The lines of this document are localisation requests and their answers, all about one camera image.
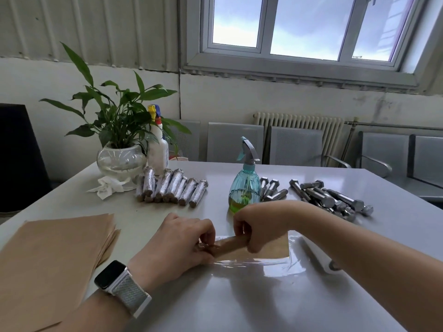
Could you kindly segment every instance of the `crumpled tissue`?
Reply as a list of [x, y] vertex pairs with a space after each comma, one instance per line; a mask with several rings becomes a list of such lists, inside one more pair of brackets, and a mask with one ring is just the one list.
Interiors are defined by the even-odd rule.
[[100, 184], [98, 188], [90, 189], [87, 192], [97, 192], [97, 196], [102, 200], [114, 192], [125, 192], [137, 188], [137, 185], [132, 182], [130, 177], [126, 178], [125, 181], [119, 181], [118, 179], [104, 176], [103, 178], [99, 178], [98, 184]]

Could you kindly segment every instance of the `watch face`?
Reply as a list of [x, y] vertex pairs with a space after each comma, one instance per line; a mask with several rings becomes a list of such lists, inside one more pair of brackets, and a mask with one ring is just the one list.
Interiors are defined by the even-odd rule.
[[114, 260], [111, 262], [108, 267], [106, 267], [98, 276], [95, 278], [94, 283], [100, 289], [108, 288], [112, 282], [115, 281], [117, 277], [121, 275], [126, 269], [126, 266], [123, 263]]

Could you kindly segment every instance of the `smartwatch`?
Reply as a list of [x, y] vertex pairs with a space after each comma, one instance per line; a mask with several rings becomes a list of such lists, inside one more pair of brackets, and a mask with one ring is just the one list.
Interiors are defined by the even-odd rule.
[[103, 291], [117, 297], [137, 318], [151, 301], [151, 296], [133, 279], [123, 263], [114, 260], [94, 279], [94, 283]]

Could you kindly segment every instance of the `window frame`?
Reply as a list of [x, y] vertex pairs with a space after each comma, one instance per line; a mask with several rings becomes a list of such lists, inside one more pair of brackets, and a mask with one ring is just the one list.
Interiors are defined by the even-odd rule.
[[[395, 54], [396, 60], [392, 65], [379, 65], [379, 62], [354, 59], [352, 62], [324, 61], [302, 57], [272, 55], [273, 58], [263, 58], [263, 50], [270, 51], [272, 43], [272, 33], [274, 29], [275, 14], [278, 0], [263, 0], [262, 13], [260, 18], [264, 17], [262, 29], [262, 45], [259, 52], [257, 45], [255, 52], [238, 51], [237, 47], [228, 46], [219, 47], [208, 44], [209, 21], [211, 0], [186, 0], [186, 58], [183, 68], [192, 70], [208, 70], [219, 72], [232, 72], [240, 74], [254, 74], [268, 77], [287, 77], [304, 78], [312, 80], [331, 80], [333, 82], [346, 82], [357, 84], [368, 84], [374, 86], [395, 86], [398, 88], [413, 88], [418, 86], [418, 79], [414, 72], [402, 72], [401, 62], [407, 57], [407, 46], [413, 37], [413, 27], [420, 18], [420, 11], [423, 10], [426, 0], [417, 0], [415, 2], [415, 11], [408, 17], [408, 27], [403, 30], [402, 44], [398, 44]], [[355, 27], [355, 23], [363, 21], [364, 12], [360, 17], [354, 15], [356, 3], [359, 3], [360, 9], [363, 8], [362, 0], [354, 0], [353, 11], [351, 12], [348, 27]], [[270, 12], [263, 15], [263, 9]], [[358, 33], [354, 34], [353, 39], [357, 41]], [[343, 44], [352, 45], [352, 41], [343, 40]]]

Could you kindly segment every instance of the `potted plant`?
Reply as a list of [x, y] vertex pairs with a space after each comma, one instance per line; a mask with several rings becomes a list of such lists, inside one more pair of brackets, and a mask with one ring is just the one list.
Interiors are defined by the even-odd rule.
[[[73, 112], [85, 120], [85, 124], [66, 135], [89, 137], [98, 134], [103, 149], [97, 155], [97, 165], [104, 175], [117, 178], [120, 181], [124, 181], [128, 177], [135, 178], [145, 166], [147, 143], [159, 142], [150, 131], [151, 126], [156, 123], [144, 102], [170, 96], [177, 91], [165, 89], [161, 84], [145, 88], [142, 79], [134, 71], [138, 92], [120, 89], [117, 83], [111, 80], [100, 85], [115, 87], [117, 100], [114, 102], [108, 95], [95, 87], [89, 67], [80, 56], [65, 44], [62, 43], [62, 45], [89, 84], [85, 85], [86, 92], [76, 93], [71, 99], [81, 100], [82, 111], [51, 99], [41, 99], [40, 101], [46, 101], [65, 111]], [[100, 111], [96, 112], [97, 119], [91, 123], [86, 120], [85, 113], [86, 105], [92, 99], [98, 103]], [[188, 128], [177, 121], [164, 117], [161, 119], [164, 139], [171, 144], [176, 145], [171, 126], [183, 133], [191, 133]]]

